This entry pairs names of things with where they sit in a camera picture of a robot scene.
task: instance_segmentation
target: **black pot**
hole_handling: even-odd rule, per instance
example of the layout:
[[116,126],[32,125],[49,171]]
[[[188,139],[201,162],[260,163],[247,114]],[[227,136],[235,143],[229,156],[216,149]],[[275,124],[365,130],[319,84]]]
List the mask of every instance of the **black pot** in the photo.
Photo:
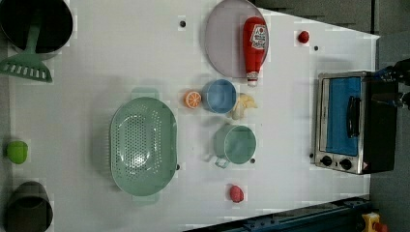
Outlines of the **black pot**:
[[44,187],[37,182],[19,186],[9,200],[5,227],[8,232],[44,232],[51,224],[52,208]]
[[2,0],[0,27],[4,34],[14,46],[24,50],[36,9],[40,9],[42,15],[36,52],[50,53],[60,49],[73,32],[73,16],[63,0]]

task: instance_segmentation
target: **toaster oven knob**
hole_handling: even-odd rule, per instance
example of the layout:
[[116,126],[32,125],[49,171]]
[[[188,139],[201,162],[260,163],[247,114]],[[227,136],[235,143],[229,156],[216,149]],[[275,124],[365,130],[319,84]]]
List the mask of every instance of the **toaster oven knob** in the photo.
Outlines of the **toaster oven knob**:
[[320,160],[325,166],[330,166],[332,164],[332,158],[325,156]]
[[352,162],[349,159],[344,159],[339,164],[344,170],[349,170],[352,168]]

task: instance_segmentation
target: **blue object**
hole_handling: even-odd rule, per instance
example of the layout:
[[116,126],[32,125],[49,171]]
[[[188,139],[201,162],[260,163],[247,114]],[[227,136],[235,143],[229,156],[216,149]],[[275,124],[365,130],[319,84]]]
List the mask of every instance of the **blue object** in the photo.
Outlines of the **blue object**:
[[203,88],[202,102],[211,112],[227,113],[236,103],[235,87],[225,79],[212,81]]
[[346,128],[347,106],[351,96],[361,95],[359,77],[331,79],[326,152],[356,157],[358,137],[349,138]]
[[383,70],[375,72],[373,79],[382,80],[385,82],[394,82],[396,79],[392,75],[393,72],[393,67],[389,66]]

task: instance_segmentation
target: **white table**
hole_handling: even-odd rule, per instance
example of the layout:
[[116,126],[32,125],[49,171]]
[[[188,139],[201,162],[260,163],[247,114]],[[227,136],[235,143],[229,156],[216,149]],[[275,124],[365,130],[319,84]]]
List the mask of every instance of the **white table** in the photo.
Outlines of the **white table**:
[[[28,161],[14,166],[14,185],[46,186],[49,231],[181,231],[368,194],[368,175],[317,168],[308,154],[316,76],[374,70],[377,37],[263,11],[271,40],[259,86],[230,79],[259,105],[235,122],[254,129],[256,163],[223,170],[214,165],[211,139],[230,121],[181,104],[185,90],[222,77],[203,49],[218,2],[71,0],[76,31],[47,61],[54,83],[11,78],[12,133],[30,148]],[[300,30],[310,32],[308,46],[295,43]],[[159,89],[178,122],[182,168],[154,202],[120,191],[109,169],[110,120],[137,86]],[[244,202],[228,200],[230,184],[243,188]]]

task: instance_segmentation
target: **ketchup label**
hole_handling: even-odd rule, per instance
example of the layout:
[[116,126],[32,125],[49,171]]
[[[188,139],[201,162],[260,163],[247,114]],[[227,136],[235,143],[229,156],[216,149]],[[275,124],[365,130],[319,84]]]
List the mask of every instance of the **ketchup label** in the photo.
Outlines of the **ketchup label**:
[[266,26],[255,24],[253,27],[252,36],[250,37],[252,47],[255,49],[265,49],[266,42]]

